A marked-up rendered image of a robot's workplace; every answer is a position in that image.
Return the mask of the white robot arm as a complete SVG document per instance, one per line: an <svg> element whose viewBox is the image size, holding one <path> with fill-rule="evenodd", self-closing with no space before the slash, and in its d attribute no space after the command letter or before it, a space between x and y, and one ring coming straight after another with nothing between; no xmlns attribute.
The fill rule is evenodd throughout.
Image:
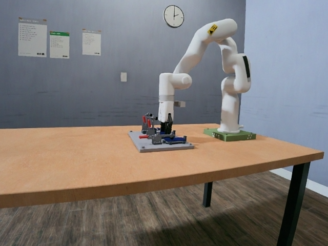
<svg viewBox="0 0 328 246"><path fill-rule="evenodd" d="M217 129L223 133L239 133L239 97L237 93L248 92L251 87L251 63L247 55L237 53L237 46L231 38L237 31L233 19L209 23L194 35L185 55L172 73L162 73L159 77L159 101L174 101L175 89L186 89L192 84L189 71L202 59L209 43L215 41L221 48L222 66L227 74L221 83L222 108L221 124ZM185 107L186 102L174 101L173 106ZM238 124L238 125L237 125Z"/></svg>

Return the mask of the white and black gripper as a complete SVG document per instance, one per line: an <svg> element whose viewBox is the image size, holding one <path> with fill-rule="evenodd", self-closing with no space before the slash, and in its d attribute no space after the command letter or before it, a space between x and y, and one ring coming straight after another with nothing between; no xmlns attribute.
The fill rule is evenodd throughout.
<svg viewBox="0 0 328 246"><path fill-rule="evenodd" d="M165 134L171 134L173 115L174 115L174 111L173 111L174 101L159 101L159 102L160 103L159 103L158 120L161 122L160 131L165 132Z"/></svg>

